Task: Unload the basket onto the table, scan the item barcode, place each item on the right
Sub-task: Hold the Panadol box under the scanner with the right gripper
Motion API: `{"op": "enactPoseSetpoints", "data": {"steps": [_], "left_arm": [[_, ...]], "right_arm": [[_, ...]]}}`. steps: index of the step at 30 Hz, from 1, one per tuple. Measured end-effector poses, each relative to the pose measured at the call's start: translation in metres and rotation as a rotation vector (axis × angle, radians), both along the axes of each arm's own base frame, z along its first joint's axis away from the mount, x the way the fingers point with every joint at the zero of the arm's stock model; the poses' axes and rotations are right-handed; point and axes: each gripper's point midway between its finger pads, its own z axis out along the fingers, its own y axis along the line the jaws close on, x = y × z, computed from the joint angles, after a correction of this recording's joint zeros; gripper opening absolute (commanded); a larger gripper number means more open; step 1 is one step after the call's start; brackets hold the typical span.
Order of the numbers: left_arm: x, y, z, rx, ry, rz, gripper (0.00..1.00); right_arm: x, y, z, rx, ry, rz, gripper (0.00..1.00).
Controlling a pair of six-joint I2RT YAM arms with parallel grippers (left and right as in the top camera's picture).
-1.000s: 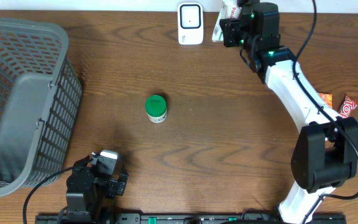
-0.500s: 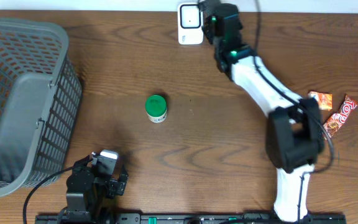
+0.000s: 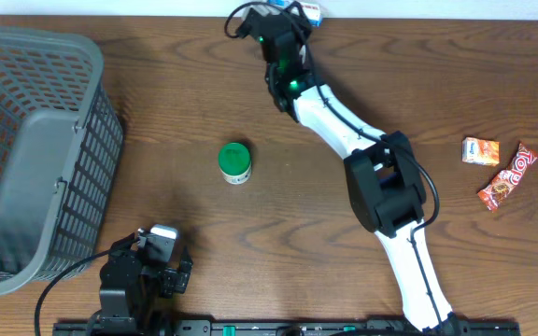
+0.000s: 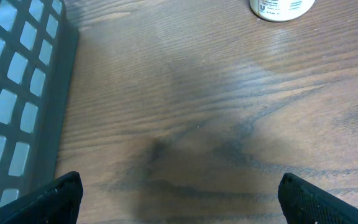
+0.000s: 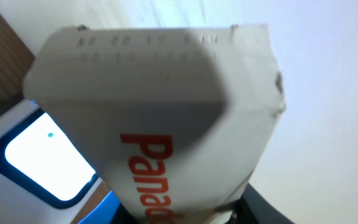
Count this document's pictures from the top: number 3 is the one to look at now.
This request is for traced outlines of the white Panadol medicine box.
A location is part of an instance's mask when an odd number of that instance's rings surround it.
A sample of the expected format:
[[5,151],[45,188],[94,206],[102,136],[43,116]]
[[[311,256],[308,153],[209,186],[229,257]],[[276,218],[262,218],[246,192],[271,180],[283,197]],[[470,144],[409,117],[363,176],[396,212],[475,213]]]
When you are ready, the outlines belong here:
[[323,15],[318,3],[302,0],[268,0],[267,3],[282,9],[289,8],[292,14],[300,17],[305,16],[315,27],[322,24]]

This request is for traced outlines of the green lid white jar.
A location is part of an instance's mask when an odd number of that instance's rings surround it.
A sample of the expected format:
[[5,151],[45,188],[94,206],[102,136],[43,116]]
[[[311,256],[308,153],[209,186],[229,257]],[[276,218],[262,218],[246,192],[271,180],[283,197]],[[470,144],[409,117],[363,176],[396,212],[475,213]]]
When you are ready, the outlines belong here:
[[252,160],[248,148],[237,142],[224,145],[218,155],[221,174],[226,182],[240,185],[251,176]]

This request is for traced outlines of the small orange snack packet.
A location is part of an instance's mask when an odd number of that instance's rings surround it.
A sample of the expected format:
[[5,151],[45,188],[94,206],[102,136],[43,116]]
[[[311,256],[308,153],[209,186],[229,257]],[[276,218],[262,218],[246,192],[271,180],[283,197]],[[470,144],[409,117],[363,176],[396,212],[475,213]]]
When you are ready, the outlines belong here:
[[499,142],[466,137],[461,149],[463,162],[485,166],[496,166],[500,162]]

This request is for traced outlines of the red Top chocolate bar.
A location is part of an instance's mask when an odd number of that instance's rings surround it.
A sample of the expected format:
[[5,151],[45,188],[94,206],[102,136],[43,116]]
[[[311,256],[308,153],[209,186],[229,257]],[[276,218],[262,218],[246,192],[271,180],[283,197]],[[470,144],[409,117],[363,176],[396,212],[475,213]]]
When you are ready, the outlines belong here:
[[487,209],[495,212],[501,203],[508,198],[509,194],[519,185],[529,167],[538,159],[534,150],[518,144],[517,152],[508,166],[496,174],[490,182],[477,192],[478,198]]

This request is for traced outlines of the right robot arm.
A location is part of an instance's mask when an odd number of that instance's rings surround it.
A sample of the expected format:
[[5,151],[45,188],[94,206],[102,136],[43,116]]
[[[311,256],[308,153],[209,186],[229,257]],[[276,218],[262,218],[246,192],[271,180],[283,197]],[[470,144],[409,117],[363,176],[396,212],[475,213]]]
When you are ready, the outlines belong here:
[[367,124],[333,94],[316,69],[308,46],[312,24],[301,3],[278,7],[253,1],[237,12],[242,22],[233,36],[260,44],[276,107],[342,159],[350,206],[387,253],[406,320],[424,333],[451,331],[453,309],[439,286],[425,234],[437,215],[425,215],[423,205],[438,192],[409,139]]

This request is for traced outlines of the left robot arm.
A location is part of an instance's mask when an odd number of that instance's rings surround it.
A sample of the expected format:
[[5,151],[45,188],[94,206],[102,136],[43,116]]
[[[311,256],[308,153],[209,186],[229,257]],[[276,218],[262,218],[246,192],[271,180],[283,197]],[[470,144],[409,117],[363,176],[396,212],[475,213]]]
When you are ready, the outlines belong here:
[[188,286],[192,258],[187,249],[178,267],[169,261],[175,240],[142,233],[125,246],[114,244],[100,271],[101,310],[92,323],[92,335],[171,335],[171,322],[155,309],[159,299],[183,294]]

